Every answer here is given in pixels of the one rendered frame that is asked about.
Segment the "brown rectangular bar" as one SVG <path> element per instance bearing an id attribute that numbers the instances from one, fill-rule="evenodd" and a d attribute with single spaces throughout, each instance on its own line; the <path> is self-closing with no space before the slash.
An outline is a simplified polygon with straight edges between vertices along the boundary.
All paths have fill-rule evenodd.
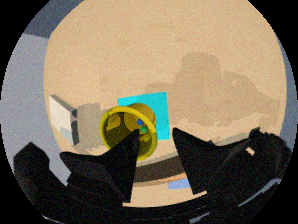
<path id="1" fill-rule="evenodd" d="M 134 171 L 133 188 L 172 183 L 172 181 L 188 179 L 180 157 L 173 156 L 160 163 L 141 165 Z"/>

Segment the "white flat box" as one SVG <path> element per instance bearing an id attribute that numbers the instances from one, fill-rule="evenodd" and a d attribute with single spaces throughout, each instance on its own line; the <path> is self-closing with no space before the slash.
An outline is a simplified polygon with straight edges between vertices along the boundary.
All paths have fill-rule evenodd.
<path id="1" fill-rule="evenodd" d="M 51 112 L 53 127 L 61 132 L 64 139 L 69 140 L 72 145 L 80 143 L 77 129 L 77 109 L 59 99 L 59 96 L 49 95 L 49 112 Z"/>

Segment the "olive yellow cup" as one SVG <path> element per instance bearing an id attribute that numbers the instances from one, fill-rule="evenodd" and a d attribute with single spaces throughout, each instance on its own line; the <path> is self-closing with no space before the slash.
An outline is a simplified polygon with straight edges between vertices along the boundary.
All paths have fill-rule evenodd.
<path id="1" fill-rule="evenodd" d="M 137 125 L 137 120 L 144 121 L 144 124 Z M 140 131 L 141 127 L 148 127 L 148 132 L 140 131 L 140 151 L 138 151 L 137 161 L 148 159 L 152 156 L 158 145 L 158 135 L 156 131 L 157 119 L 153 109 L 146 104 L 133 103 L 129 105 L 117 105 L 108 109 L 102 115 L 100 121 L 100 135 L 106 148 L 112 149 L 121 143 L 133 129 Z"/>

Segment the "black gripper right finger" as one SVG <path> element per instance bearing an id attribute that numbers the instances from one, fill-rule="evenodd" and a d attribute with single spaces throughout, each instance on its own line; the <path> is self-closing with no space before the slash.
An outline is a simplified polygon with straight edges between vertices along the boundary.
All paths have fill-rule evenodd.
<path id="1" fill-rule="evenodd" d="M 200 137 L 173 127 L 173 143 L 188 177 L 193 194 L 202 193 L 231 157 L 249 147 L 249 137 L 226 145 L 210 144 Z"/>

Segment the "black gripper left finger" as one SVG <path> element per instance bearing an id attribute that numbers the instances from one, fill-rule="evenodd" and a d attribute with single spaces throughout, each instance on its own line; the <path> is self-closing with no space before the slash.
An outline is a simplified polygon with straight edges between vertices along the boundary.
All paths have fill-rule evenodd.
<path id="1" fill-rule="evenodd" d="M 130 204 L 134 171 L 136 171 L 136 161 L 138 151 L 140 151 L 138 139 L 140 139 L 140 131 L 133 129 L 133 132 L 129 133 L 121 143 L 106 151 L 104 155 L 88 156 L 64 151 L 59 156 L 69 172 L 98 181 L 106 181 L 124 200 L 122 202 Z"/>

